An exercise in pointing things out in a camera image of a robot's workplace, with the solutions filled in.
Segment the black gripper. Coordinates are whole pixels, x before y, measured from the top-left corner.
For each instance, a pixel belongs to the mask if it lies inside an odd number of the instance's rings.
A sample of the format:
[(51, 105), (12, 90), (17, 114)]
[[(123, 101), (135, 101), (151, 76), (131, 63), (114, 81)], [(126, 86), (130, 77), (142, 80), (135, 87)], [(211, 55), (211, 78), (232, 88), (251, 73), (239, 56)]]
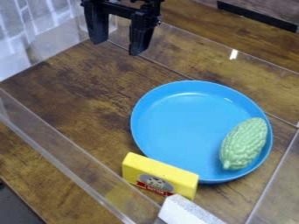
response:
[(135, 8), (110, 0), (80, 0), (84, 7), (84, 16), (91, 42), (96, 45), (108, 40), (108, 14), (130, 18), (130, 48), (132, 56), (144, 52), (150, 46), (155, 27), (162, 23), (160, 8), (164, 0), (130, 0), (131, 3), (142, 1)]

